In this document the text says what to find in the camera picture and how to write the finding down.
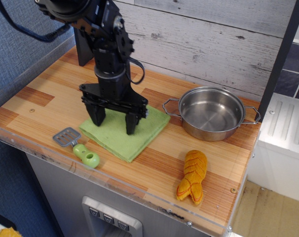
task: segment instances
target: green cloth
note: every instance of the green cloth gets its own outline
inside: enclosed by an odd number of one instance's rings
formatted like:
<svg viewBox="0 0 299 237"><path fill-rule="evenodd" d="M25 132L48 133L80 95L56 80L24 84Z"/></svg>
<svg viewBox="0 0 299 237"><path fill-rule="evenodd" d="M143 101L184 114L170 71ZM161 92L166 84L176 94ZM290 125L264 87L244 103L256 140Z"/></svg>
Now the green cloth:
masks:
<svg viewBox="0 0 299 237"><path fill-rule="evenodd" d="M149 115L136 125L134 134L126 134L125 114L106 109L106 118L97 127L89 118L79 128L84 135L126 162L132 160L161 132L170 116L147 106Z"/></svg>

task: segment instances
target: vent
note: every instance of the vent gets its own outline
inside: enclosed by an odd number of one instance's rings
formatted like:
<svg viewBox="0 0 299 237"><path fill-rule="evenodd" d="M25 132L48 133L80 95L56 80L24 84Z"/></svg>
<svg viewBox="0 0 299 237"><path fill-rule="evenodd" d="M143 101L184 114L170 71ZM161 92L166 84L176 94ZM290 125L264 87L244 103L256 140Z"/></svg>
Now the vent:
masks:
<svg viewBox="0 0 299 237"><path fill-rule="evenodd" d="M299 154L299 99L273 94L262 122L259 142Z"/></svg>

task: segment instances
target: pot handle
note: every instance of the pot handle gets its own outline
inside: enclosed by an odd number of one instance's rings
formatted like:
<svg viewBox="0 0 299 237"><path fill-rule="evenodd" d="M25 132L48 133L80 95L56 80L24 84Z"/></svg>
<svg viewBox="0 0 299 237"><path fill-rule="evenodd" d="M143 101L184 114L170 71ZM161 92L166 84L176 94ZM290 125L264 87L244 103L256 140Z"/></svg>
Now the pot handle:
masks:
<svg viewBox="0 0 299 237"><path fill-rule="evenodd" d="M169 99L163 104L163 109L164 109L164 111L165 111L166 114L168 114L168 115L181 117L181 115L178 115L178 114L172 114L172 113L169 113L169 112L167 111L165 105L166 105L169 101L171 101L171 100L173 100L173 101L179 101L179 99L169 98Z"/></svg>
<svg viewBox="0 0 299 237"><path fill-rule="evenodd" d="M254 106L245 106L245 109L254 109L256 113L258 114L258 118L256 119L255 122L242 122L242 124L257 124L259 120L262 118L258 110Z"/></svg>

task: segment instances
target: wooden countertop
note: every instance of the wooden countertop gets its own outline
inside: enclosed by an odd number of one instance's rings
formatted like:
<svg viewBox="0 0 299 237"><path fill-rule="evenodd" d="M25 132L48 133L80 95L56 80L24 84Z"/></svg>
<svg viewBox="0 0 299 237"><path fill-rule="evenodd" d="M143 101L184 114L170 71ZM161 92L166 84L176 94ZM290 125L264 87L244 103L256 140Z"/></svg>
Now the wooden countertop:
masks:
<svg viewBox="0 0 299 237"><path fill-rule="evenodd" d="M0 108L0 140L70 172L81 170L89 174L89 179L102 179L105 174L107 179L104 178L103 182L142 201L170 209L172 218L192 221L204 232L222 235L222 227L230 225L239 194L231 192L231 189L241 188L260 124L243 124L224 141L204 142L187 134L178 117L171 117L163 131L132 163L120 160L82 136L79 142L101 157L97 171L92 172L81 167L70 146L60 147L52 136L68 126L79 131L79 125L89 118L78 86L97 82L93 68L93 61L84 67L78 66L76 48L71 49ZM139 68L132 67L131 71L134 80L141 77ZM197 86L147 71L145 80L133 88L149 100L149 105L164 111L162 104L167 99L180 98ZM245 106L257 108L259 105L258 102L241 99ZM168 106L170 112L178 111L177 102ZM255 112L247 110L246 120L253 121L254 118ZM208 158L207 175L202 182L204 198L198 206L190 197L183 201L175 197L189 150L201 150Z"/></svg>

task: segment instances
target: stainless steel pot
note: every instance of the stainless steel pot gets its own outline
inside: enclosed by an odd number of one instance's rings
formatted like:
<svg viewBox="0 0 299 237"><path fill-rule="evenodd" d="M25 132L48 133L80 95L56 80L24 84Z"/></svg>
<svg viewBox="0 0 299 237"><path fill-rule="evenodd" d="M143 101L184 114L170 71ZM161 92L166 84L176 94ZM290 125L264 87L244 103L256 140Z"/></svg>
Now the stainless steel pot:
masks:
<svg viewBox="0 0 299 237"><path fill-rule="evenodd" d="M178 101L180 115L167 112L165 105ZM220 141L233 135L241 124L256 124L261 119L255 107L244 106L233 93L217 87L197 87L186 92L180 99L168 99L163 108L171 116L182 119L187 133L204 141ZM244 122L246 108L256 111L255 122Z"/></svg>

